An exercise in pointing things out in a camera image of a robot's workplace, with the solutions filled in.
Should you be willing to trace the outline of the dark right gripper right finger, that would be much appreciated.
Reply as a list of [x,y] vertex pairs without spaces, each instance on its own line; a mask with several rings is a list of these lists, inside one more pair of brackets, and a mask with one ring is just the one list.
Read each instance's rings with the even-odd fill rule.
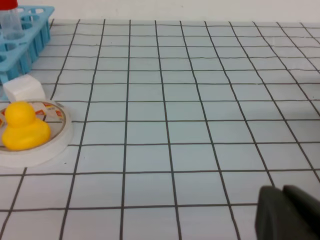
[[320,201],[294,185],[285,185],[282,192],[312,231],[320,237]]

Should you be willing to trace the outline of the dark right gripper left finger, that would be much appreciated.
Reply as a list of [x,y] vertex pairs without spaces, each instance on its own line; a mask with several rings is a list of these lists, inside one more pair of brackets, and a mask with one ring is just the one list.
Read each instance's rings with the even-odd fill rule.
[[284,195],[272,186],[259,191],[255,217],[258,240],[310,240],[312,230]]

